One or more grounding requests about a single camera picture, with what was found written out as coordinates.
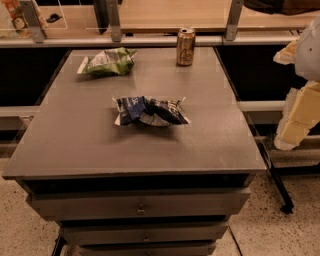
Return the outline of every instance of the drawer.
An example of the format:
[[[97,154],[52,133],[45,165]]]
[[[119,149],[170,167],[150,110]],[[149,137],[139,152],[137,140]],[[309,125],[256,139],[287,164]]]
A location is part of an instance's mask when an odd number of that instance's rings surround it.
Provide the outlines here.
[[[210,191],[130,191],[128,193],[73,193],[30,196],[28,202],[45,220],[85,220],[136,217],[236,214],[249,188]]]
[[[173,241],[215,241],[227,229],[227,222],[181,222],[62,228],[70,245],[157,243]]]
[[[172,243],[132,246],[78,247],[81,256],[207,256],[215,243]]]

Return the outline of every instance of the green snack bag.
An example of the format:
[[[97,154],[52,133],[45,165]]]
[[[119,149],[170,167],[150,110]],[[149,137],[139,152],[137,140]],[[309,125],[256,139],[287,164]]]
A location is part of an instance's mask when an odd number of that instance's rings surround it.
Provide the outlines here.
[[[94,74],[94,75],[126,75],[133,65],[133,57],[137,50],[117,48],[103,50],[96,56],[85,57],[78,69],[78,74]]]

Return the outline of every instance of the speckled floor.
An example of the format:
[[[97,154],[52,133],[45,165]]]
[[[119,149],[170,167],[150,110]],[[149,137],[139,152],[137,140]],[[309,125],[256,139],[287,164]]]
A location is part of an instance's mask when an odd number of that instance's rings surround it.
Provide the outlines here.
[[[0,158],[0,176],[7,161]],[[230,218],[231,230],[212,256],[320,255],[320,176],[284,176],[283,182],[295,204],[293,214],[280,211],[283,202],[270,174],[257,175],[249,200]],[[0,196],[0,256],[51,255],[57,225],[38,217],[15,182],[0,178]],[[66,255],[76,256],[72,250]]]

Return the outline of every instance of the aluminum can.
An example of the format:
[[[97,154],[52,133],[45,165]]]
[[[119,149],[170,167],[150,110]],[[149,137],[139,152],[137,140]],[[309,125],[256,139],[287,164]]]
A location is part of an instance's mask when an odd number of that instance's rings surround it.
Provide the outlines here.
[[[193,62],[196,33],[193,28],[180,28],[177,39],[177,64],[189,66]]]

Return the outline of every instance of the black panel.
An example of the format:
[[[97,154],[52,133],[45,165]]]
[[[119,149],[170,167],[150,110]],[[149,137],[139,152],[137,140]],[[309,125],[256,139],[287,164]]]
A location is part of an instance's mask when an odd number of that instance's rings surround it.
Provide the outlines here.
[[[295,74],[294,65],[281,65],[273,61],[273,56],[284,47],[216,47],[239,100],[284,100],[291,87],[300,89],[306,84],[305,79]]]
[[[33,106],[68,48],[0,49],[0,106]]]

